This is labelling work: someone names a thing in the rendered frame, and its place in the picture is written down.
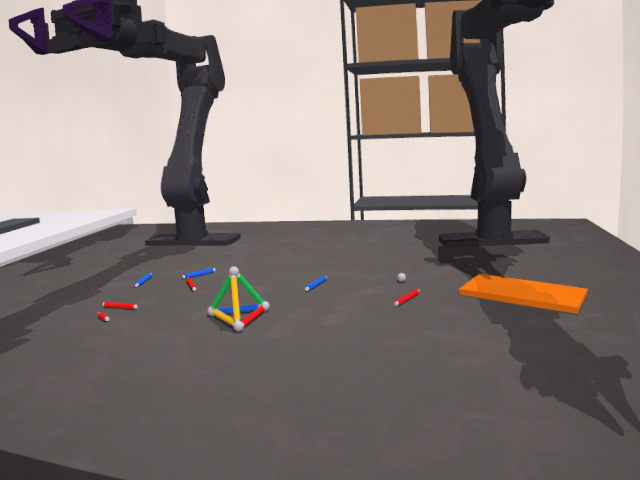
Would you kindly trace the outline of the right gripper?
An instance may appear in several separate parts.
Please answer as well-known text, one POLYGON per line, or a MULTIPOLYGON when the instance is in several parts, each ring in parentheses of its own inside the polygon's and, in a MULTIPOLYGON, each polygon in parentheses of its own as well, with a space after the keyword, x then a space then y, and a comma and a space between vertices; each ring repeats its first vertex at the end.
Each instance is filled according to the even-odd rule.
POLYGON ((51 23, 55 23, 56 35, 52 36, 52 39, 49 39, 49 27, 48 23, 45 23, 44 8, 10 18, 9 29, 39 55, 60 54, 94 45, 98 46, 93 48, 103 49, 112 47, 117 42, 116 33, 120 32, 120 28, 113 26, 115 24, 113 0, 74 0, 62 7, 63 9, 51 11, 51 23), (19 23, 29 19, 35 30, 35 38, 18 26, 19 23), (110 44, 105 45, 105 43, 110 44))

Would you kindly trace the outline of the green magnetic rod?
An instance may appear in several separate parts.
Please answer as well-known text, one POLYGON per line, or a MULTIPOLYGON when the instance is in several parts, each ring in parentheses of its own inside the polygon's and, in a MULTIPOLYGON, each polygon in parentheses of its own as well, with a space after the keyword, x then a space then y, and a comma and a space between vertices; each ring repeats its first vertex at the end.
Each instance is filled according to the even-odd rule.
POLYGON ((260 305, 264 304, 263 299, 256 293, 256 291, 249 285, 249 283, 242 277, 241 274, 238 274, 236 278, 260 305))
POLYGON ((219 291, 217 297, 215 298, 213 304, 212 304, 212 309, 215 310, 217 308, 217 306, 219 305, 220 301, 222 300, 224 294, 226 293, 228 287, 231 284, 231 276, 229 275, 225 281, 225 283, 223 284, 221 290, 219 291))

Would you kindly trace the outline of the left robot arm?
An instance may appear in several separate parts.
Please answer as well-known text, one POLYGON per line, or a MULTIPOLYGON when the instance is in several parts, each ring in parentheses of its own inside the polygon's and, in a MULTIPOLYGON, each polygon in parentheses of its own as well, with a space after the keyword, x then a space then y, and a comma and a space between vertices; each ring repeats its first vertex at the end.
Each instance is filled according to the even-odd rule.
POLYGON ((553 5, 554 0, 482 0, 473 8, 453 11, 450 66, 467 95, 474 127, 471 198, 478 202, 478 229, 476 233, 439 234, 445 247, 550 241, 550 236, 539 230, 511 231, 510 200, 520 199, 526 172, 521 169, 518 152, 513 152, 504 128, 496 75, 502 65, 501 30, 511 24, 531 22, 553 5), (464 43, 464 38, 480 39, 480 43, 464 43))

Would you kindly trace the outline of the yellow rod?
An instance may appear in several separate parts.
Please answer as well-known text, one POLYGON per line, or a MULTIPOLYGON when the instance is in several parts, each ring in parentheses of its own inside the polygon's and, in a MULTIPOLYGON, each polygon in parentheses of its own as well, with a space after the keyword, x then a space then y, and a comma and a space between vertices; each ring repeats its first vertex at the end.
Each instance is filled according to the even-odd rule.
POLYGON ((236 322, 236 321, 240 321, 240 311, 239 311, 239 300, 238 300, 238 289, 237 289, 237 278, 236 278, 236 276, 231 276, 231 289, 232 289, 234 320, 236 322))
POLYGON ((221 318, 222 320, 228 322, 231 325, 234 325, 235 320, 227 315, 225 315, 224 313, 218 311, 218 310, 213 310, 213 314, 216 315, 217 317, 221 318))

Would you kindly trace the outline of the orange flat bar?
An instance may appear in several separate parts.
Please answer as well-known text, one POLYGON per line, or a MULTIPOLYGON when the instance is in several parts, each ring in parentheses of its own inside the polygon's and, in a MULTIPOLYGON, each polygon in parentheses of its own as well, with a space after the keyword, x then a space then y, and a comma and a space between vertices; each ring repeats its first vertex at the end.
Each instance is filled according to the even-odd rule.
POLYGON ((459 295, 578 313, 588 289, 478 274, 459 295))

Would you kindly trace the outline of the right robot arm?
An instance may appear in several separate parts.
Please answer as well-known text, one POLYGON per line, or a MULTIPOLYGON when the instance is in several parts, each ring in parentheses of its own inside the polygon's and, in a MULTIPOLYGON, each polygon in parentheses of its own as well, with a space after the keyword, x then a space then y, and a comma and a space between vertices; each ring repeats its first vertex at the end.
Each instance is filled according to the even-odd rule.
POLYGON ((240 233, 208 234, 204 215, 204 205, 210 199, 202 174, 202 147, 210 108, 225 87, 216 38, 178 33, 154 19, 142 21, 137 0, 113 2, 114 27, 120 32, 116 34, 117 42, 103 49, 135 59, 175 61, 181 92, 175 143, 161 179, 162 197, 167 207, 174 208, 177 234, 158 234, 145 240, 146 245, 230 245, 240 239, 240 233), (206 52, 209 65, 196 66, 206 60, 206 52))

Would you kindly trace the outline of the blue rod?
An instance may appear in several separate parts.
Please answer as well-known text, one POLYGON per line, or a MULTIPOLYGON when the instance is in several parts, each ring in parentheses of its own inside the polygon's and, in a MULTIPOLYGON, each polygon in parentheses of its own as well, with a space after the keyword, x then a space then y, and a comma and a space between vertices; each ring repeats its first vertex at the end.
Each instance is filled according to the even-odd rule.
POLYGON ((207 269, 207 270, 198 271, 198 272, 194 272, 194 273, 184 274, 182 277, 187 279, 187 278, 196 277, 196 276, 209 274, 209 273, 213 273, 213 272, 215 272, 215 269, 212 268, 212 269, 207 269))
POLYGON ((316 280, 315 282, 311 283, 310 285, 306 286, 305 290, 309 291, 311 289, 313 289, 314 287, 318 286, 319 284, 321 284, 322 282, 326 281, 327 277, 323 276, 320 279, 316 280))
POLYGON ((141 280, 139 280, 137 283, 135 283, 136 287, 139 287, 141 284, 143 284, 145 281, 147 281, 149 278, 152 277, 152 274, 149 273, 148 275, 146 275, 144 278, 142 278, 141 280))
MULTIPOLYGON (((243 311, 252 311, 252 310, 256 310, 260 307, 260 305, 255 304, 255 305, 246 305, 246 306, 239 306, 239 311, 243 312, 243 311)), ((220 308, 217 309, 218 311, 226 314, 226 313, 233 313, 233 307, 229 307, 229 308, 220 308)))

